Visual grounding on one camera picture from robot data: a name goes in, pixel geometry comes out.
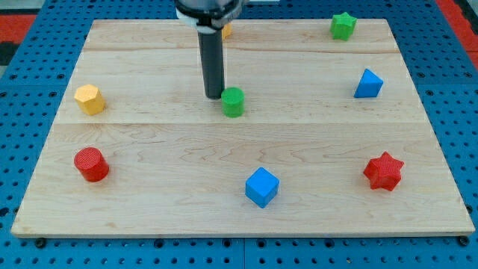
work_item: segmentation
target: blue pegboard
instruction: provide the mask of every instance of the blue pegboard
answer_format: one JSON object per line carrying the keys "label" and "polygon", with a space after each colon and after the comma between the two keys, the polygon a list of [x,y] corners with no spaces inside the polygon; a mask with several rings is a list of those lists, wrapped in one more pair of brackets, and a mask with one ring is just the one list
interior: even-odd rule
{"label": "blue pegboard", "polygon": [[[433,1],[300,1],[243,19],[386,18],[471,217],[478,74]],[[47,0],[0,80],[0,268],[475,268],[478,238],[20,240],[14,215],[94,19],[174,19],[172,0]]]}

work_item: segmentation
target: green cylinder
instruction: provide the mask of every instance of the green cylinder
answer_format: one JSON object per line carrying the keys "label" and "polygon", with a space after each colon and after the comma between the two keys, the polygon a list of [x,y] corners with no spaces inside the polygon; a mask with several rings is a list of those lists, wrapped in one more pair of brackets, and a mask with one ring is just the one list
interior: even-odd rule
{"label": "green cylinder", "polygon": [[239,117],[244,113],[244,93],[238,87],[229,87],[221,94],[223,113],[227,117]]}

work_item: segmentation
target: yellow block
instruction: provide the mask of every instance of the yellow block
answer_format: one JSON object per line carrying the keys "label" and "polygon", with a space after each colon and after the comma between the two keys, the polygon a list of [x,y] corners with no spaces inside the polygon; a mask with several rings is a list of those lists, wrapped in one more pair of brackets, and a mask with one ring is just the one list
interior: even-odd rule
{"label": "yellow block", "polygon": [[228,23],[224,25],[224,28],[223,28],[223,40],[225,40],[231,34],[232,34],[232,24]]}
{"label": "yellow block", "polygon": [[91,84],[76,89],[75,100],[80,109],[90,116],[102,112],[106,105],[99,88]]}

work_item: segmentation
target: blue block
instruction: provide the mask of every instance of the blue block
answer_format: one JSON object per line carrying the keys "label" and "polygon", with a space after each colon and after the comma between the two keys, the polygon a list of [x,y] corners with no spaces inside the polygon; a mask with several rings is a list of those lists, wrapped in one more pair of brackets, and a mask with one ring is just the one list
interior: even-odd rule
{"label": "blue block", "polygon": [[257,169],[246,181],[246,196],[264,208],[279,189],[279,180],[264,168]]}
{"label": "blue block", "polygon": [[353,95],[355,98],[376,97],[382,88],[383,80],[376,76],[372,71],[366,69],[362,75],[356,93]]}

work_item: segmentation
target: wooden plank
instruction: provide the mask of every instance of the wooden plank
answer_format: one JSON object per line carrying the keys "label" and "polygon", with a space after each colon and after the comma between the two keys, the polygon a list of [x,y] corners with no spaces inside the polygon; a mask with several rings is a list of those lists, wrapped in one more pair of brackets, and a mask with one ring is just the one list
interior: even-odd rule
{"label": "wooden plank", "polygon": [[[473,232],[386,22],[359,20],[360,31],[347,43],[325,34],[329,23],[236,23],[226,41],[226,72],[228,84],[246,92],[246,113],[228,119],[219,102],[204,97],[191,29],[176,21],[94,22],[12,233],[192,238]],[[381,45],[372,50],[366,42]],[[365,67],[385,79],[378,99],[352,97]],[[94,117],[83,115],[72,99],[85,83],[99,85],[108,103]],[[89,145],[111,165],[96,184],[72,165],[74,154]],[[372,191],[361,173],[384,150],[406,162],[393,192]],[[281,179],[265,209],[244,196],[257,167]]]}

